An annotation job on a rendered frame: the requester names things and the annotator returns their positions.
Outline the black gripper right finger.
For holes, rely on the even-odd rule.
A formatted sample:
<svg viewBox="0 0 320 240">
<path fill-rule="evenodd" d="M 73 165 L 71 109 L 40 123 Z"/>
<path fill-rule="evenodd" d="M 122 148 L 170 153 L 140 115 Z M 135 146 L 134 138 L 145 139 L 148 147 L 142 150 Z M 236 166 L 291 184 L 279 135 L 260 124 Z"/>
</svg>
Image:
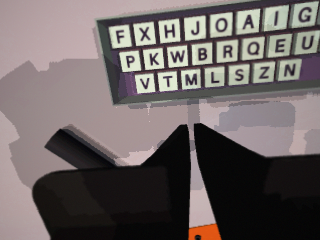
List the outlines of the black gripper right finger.
<svg viewBox="0 0 320 240">
<path fill-rule="evenodd" d="M 276 240 L 281 202 L 320 196 L 320 153 L 266 157 L 202 123 L 194 141 L 222 240 Z"/>
</svg>

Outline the grey keyboard with white letter keys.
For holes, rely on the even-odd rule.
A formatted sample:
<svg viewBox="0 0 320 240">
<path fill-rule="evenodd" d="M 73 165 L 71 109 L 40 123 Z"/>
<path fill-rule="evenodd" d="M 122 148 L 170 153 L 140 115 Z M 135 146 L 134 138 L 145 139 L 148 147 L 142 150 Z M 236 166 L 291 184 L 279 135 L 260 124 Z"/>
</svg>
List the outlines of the grey keyboard with white letter keys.
<svg viewBox="0 0 320 240">
<path fill-rule="evenodd" d="M 320 0 L 94 18 L 112 107 L 320 90 Z"/>
</svg>

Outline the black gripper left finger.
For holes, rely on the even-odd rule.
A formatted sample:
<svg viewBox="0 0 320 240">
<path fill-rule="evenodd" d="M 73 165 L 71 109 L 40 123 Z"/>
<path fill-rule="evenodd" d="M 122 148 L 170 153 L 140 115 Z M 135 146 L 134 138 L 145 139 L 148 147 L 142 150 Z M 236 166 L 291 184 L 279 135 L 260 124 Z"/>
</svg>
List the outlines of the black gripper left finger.
<svg viewBox="0 0 320 240">
<path fill-rule="evenodd" d="M 190 181 L 183 124 L 141 165 L 52 171 L 32 196 L 50 238 L 59 228 L 153 225 L 160 240 L 189 240 Z"/>
</svg>

